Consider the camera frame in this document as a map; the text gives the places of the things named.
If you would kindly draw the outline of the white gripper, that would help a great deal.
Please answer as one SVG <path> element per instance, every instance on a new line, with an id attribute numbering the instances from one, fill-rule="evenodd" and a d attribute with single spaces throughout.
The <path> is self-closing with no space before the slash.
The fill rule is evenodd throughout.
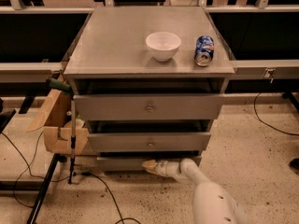
<path id="1" fill-rule="evenodd" d="M 153 175 L 176 177 L 180 174 L 179 163 L 176 161 L 157 162 L 156 160 L 148 160 L 142 162 L 142 167 L 147 169 L 146 171 Z"/>

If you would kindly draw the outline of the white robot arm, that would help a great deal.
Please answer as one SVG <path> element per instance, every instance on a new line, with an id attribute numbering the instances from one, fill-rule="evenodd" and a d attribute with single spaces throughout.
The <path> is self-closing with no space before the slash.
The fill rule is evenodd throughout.
<path id="1" fill-rule="evenodd" d="M 143 161 L 149 173 L 194 184 L 192 213 L 194 224 L 249 224 L 246 211 L 221 185 L 211 181 L 191 159 L 182 161 Z"/>

